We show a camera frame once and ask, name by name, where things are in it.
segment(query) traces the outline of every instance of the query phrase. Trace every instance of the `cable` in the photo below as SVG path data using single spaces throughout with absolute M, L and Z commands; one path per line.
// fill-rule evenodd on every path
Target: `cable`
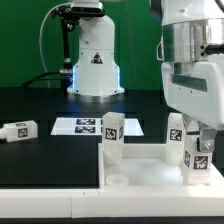
M 57 74 L 60 74 L 60 71 L 46 72 L 46 73 L 40 74 L 40 75 L 38 75 L 38 76 L 32 78 L 31 80 L 26 81 L 26 82 L 23 83 L 20 87 L 24 87 L 24 85 L 25 85 L 26 83 L 29 83 L 29 82 L 32 83 L 32 80 L 38 80 L 38 79 L 41 79 L 41 78 L 44 78 L 44 77 L 48 77 L 49 75 L 57 75 Z
M 63 80 L 66 80 L 66 79 L 32 79 L 30 81 L 23 83 L 20 87 L 27 88 L 33 82 L 37 82 L 37 81 L 39 82 L 39 81 L 63 81 Z
M 129 41 L 130 41 L 130 46 L 131 46 L 132 64 L 134 67 L 134 73 L 135 73 L 135 78 L 136 78 L 136 82 L 137 82 L 137 89 L 139 89 L 139 74 L 138 74 L 138 69 L 137 69 L 137 65 L 136 65 L 135 49 L 134 49 L 133 36 L 132 36 L 132 31 L 131 31 L 131 21 L 130 21 L 128 0 L 125 0 L 125 3 L 126 3 L 126 17 L 127 17 L 127 21 L 128 21 Z
M 46 72 L 46 73 L 38 75 L 38 76 L 36 76 L 36 77 L 34 77 L 32 79 L 41 79 L 41 78 L 49 76 L 49 75 L 58 75 L 58 74 L 61 74 L 60 71 Z
M 218 7 L 222 10 L 222 12 L 224 13 L 224 4 L 223 4 L 222 0 L 215 0 L 215 2 L 218 5 Z
M 41 62 L 42 62 L 42 65 L 43 65 L 43 68 L 44 68 L 44 71 L 47 72 L 47 66 L 46 66 L 46 63 L 45 63 L 45 60 L 44 60 L 44 55 L 43 55 L 43 49 L 42 49 L 42 39 L 43 39 L 43 30 L 44 30 L 44 26 L 45 26 L 45 23 L 47 21 L 47 18 L 48 16 L 51 14 L 51 12 L 55 9 L 57 9 L 58 7 L 60 6 L 66 6 L 66 5 L 71 5 L 71 3 L 63 3 L 63 4 L 60 4 L 60 5 L 57 5 L 55 7 L 53 7 L 47 14 L 46 16 L 44 17 L 43 19 L 43 22 L 41 24 L 41 27 L 40 27 L 40 34 L 39 34 L 39 50 L 40 50 L 40 58 L 41 58 Z

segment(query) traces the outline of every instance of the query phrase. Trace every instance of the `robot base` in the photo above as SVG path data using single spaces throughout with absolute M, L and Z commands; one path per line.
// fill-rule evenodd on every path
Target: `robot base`
M 68 91 L 68 98 L 88 103 L 110 103 L 122 100 L 124 98 L 124 92 L 116 93 L 109 96 L 90 96 Z

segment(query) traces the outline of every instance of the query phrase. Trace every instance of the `white platform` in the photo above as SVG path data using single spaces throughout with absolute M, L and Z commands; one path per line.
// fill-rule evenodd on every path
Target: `white platform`
M 125 145 L 119 166 L 104 166 L 92 190 L 0 190 L 0 218 L 224 216 L 224 179 L 212 167 L 209 186 L 183 186 L 180 167 L 164 162 L 165 145 Z M 129 185 L 105 185 L 110 174 Z

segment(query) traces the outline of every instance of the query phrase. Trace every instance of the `metal bracket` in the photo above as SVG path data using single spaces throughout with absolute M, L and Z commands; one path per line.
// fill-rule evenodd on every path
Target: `metal bracket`
M 197 150 L 199 152 L 209 153 L 215 150 L 217 130 L 206 124 L 200 123 L 185 114 L 183 114 L 183 122 L 188 135 L 199 135 L 197 141 Z
M 213 152 L 215 150 L 215 137 L 217 130 L 200 123 L 200 136 L 198 151 L 203 153 Z

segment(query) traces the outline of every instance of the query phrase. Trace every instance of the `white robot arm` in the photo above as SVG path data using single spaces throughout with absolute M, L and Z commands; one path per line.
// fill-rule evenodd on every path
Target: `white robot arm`
M 184 167 L 188 182 L 197 183 L 209 173 L 217 130 L 224 130 L 224 5 L 162 0 L 161 6 L 165 98 L 183 114 Z
M 113 21 L 105 15 L 99 0 L 70 2 L 72 13 L 80 16 L 80 35 L 79 60 L 73 68 L 68 96 L 87 102 L 108 102 L 122 96 L 120 69 L 114 62 Z

